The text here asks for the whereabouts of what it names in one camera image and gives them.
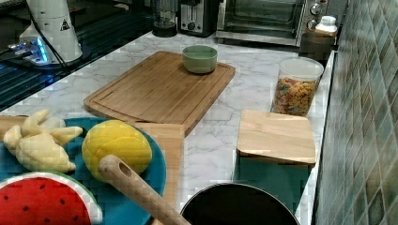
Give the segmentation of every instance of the wooden cutting board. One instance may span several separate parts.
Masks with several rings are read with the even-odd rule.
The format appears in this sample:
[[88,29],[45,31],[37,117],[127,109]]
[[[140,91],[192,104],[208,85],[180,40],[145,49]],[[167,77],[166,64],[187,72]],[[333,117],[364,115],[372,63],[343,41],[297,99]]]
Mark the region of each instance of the wooden cutting board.
[[[22,125],[26,117],[23,116],[0,116],[0,142],[4,134],[14,125]],[[166,186],[163,198],[175,206],[176,189],[179,181],[179,168],[181,152],[184,142],[184,127],[181,125],[136,123],[134,126],[141,128],[149,134],[161,147],[167,167]],[[161,224],[156,219],[152,224]]]
[[275,163],[314,165],[310,121],[301,116],[245,110],[240,119],[237,152]]
[[87,97],[84,106],[101,117],[183,125],[188,135],[234,75],[235,68],[222,63],[197,75],[184,68],[181,54],[156,52]]

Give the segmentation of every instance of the countertop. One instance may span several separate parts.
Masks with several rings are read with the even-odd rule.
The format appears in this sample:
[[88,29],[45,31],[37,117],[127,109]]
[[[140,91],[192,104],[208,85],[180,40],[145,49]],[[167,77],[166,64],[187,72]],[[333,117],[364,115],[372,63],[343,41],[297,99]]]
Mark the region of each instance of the countertop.
[[[181,53],[185,47],[193,44],[205,44],[217,49],[218,61],[235,67],[236,75],[185,138],[176,194],[176,209],[179,211],[202,188],[231,182],[241,111],[269,112],[278,77],[278,63],[284,58],[297,56],[295,52],[220,44],[214,37],[199,38],[178,34],[162,38],[147,33],[0,114],[29,115],[41,109],[49,109],[51,115],[61,118],[94,116],[83,105],[84,99],[90,94],[157,51]],[[333,56],[308,115],[318,155],[325,125],[332,58]],[[318,163],[311,172],[296,212],[300,224],[311,224],[317,172]]]

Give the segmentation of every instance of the toy watermelon slice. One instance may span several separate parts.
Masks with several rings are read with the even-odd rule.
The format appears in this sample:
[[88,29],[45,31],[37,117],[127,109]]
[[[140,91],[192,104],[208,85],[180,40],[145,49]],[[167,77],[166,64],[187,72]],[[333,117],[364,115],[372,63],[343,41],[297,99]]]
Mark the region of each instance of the toy watermelon slice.
[[0,183],[0,225],[101,222],[91,192],[67,175],[31,172]]

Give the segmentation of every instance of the black pot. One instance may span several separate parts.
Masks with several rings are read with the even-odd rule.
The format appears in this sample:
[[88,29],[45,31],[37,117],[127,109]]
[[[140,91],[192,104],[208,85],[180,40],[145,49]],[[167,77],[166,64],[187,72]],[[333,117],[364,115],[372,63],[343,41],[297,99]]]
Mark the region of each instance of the black pot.
[[299,225],[276,198],[241,184],[219,184],[201,190],[186,203],[181,215],[192,225]]

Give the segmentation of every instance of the blue light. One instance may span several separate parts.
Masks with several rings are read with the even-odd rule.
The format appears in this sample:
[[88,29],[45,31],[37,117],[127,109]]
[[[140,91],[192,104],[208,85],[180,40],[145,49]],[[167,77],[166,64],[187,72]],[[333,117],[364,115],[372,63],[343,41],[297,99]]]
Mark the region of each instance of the blue light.
[[43,56],[43,61],[47,62],[47,54],[44,51],[43,43],[41,42],[40,38],[38,38],[38,47],[40,48],[41,55]]

